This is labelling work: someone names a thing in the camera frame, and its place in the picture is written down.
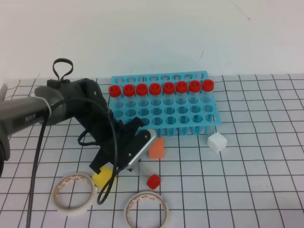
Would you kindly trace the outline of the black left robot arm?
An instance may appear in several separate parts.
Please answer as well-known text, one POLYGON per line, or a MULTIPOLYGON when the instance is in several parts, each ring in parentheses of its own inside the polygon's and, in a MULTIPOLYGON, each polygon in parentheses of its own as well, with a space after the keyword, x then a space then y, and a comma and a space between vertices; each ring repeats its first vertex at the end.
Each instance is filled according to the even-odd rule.
POLYGON ((116 164, 118 171, 132 166, 144 152, 147 139, 137 132, 143 121, 135 117, 124 124, 114 118, 97 82, 80 79, 74 82, 48 80, 46 86, 35 89, 34 97, 1 101, 0 103, 0 165, 10 158, 8 136, 48 117, 55 125, 72 117, 84 127, 79 136, 90 134, 90 145, 100 149, 89 165, 95 173, 107 163, 116 164))

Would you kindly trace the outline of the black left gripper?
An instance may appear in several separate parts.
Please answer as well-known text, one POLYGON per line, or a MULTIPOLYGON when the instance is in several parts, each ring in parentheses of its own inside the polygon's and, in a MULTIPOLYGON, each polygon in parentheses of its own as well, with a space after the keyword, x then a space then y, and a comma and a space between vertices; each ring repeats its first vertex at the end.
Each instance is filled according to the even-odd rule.
POLYGON ((124 124, 121 120, 117 121, 112 118, 115 136, 113 136, 112 128, 107 118, 92 124, 87 118, 81 118, 80 123, 85 130, 80 134, 82 139, 87 133, 93 138, 93 142, 80 141, 81 146, 97 145, 100 149, 89 167, 96 173, 101 172, 101 168, 110 162, 114 164, 115 147, 117 146, 117 168, 123 170, 128 163, 126 147, 130 145, 131 140, 137 134, 137 130, 144 126, 144 122, 135 117, 128 123, 124 124))

